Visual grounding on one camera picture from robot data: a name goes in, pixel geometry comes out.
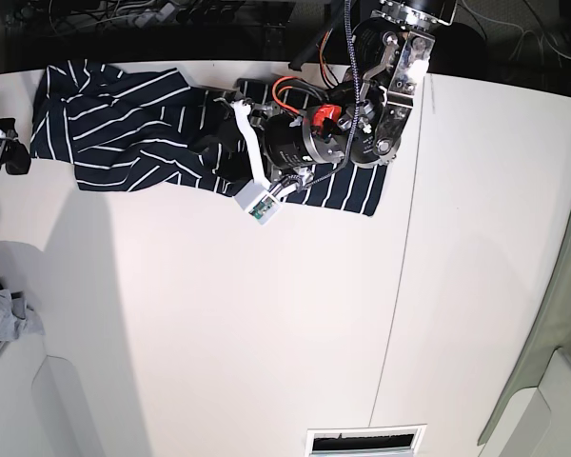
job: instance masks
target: table surface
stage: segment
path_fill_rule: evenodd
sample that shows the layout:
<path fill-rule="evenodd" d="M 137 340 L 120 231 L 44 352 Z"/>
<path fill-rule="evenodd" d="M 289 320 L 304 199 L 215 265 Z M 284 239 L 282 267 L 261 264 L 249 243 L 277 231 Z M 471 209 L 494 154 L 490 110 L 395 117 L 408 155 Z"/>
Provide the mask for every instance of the table surface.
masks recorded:
<path fill-rule="evenodd" d="M 171 67 L 223 88 L 287 74 L 122 66 Z M 40 76 L 0 75 L 26 141 Z M 416 104 L 373 218 L 286 205 L 261 228 L 198 189 L 0 174 L 0 274 L 79 370 L 107 456 L 291 457 L 308 428 L 411 424 L 422 455 L 478 455 L 571 208 L 571 99 L 429 76 Z"/>

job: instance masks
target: striped cloth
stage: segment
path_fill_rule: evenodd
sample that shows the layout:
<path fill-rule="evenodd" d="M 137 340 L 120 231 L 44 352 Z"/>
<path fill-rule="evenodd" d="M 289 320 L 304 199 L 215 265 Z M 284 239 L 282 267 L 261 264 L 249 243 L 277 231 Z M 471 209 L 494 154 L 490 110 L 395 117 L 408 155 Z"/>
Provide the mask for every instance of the striped cloth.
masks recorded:
<path fill-rule="evenodd" d="M 257 102 L 268 93 L 253 81 L 241 90 Z M 34 102 L 30 154 L 73 164 L 81 190 L 135 191 L 168 182 L 233 196 L 251 171 L 243 137 L 214 101 L 223 95 L 190 87 L 178 70 L 128 74 L 87 60 L 49 66 Z M 288 102 L 301 108 L 308 100 L 292 92 Z M 332 168 L 314 170 L 319 177 Z M 349 164 L 286 200 L 371 216 L 385 174 L 386 167 Z"/>

